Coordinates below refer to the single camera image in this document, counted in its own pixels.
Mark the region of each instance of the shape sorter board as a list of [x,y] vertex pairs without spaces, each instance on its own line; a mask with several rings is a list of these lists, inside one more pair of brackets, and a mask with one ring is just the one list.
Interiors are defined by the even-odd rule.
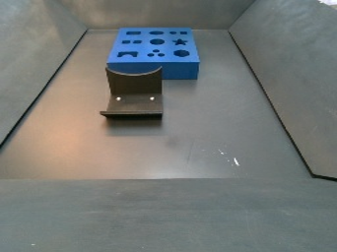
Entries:
[[190,28],[122,28],[109,68],[141,74],[162,67],[162,79],[197,79],[199,55]]

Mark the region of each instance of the black angled piece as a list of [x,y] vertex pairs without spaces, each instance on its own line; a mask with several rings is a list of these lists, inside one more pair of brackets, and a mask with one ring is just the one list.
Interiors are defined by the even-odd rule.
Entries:
[[162,68],[142,73],[125,74],[106,68],[111,100],[106,117],[117,116],[162,116]]

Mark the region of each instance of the gray wall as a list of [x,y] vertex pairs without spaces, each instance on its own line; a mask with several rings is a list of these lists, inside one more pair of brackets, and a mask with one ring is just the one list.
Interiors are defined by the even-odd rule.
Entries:
[[317,175],[337,177],[337,12],[316,0],[260,0],[230,28]]
[[254,0],[59,0],[90,29],[228,29]]
[[0,0],[0,144],[86,27],[52,0]]

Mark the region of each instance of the gray floor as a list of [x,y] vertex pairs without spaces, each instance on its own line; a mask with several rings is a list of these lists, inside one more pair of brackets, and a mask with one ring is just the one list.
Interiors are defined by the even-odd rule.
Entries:
[[335,182],[254,179],[0,183],[0,250],[333,252]]
[[107,120],[115,31],[90,31],[0,150],[2,178],[308,178],[228,31],[195,31],[197,81],[165,81],[162,120]]

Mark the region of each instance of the cutout hole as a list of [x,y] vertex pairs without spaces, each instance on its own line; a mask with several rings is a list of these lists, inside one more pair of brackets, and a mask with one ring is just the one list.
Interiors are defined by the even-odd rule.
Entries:
[[151,31],[150,34],[153,34],[153,35],[162,35],[163,31]]
[[121,51],[118,57],[122,58],[127,55],[135,58],[138,56],[138,51]]
[[126,35],[141,35],[141,31],[127,31]]
[[165,40],[161,39],[161,38],[155,38],[155,39],[150,40],[150,43],[151,43],[151,44],[163,44],[163,43],[165,43]]
[[178,56],[178,57],[187,57],[190,55],[190,51],[177,50],[177,51],[174,51],[174,55]]

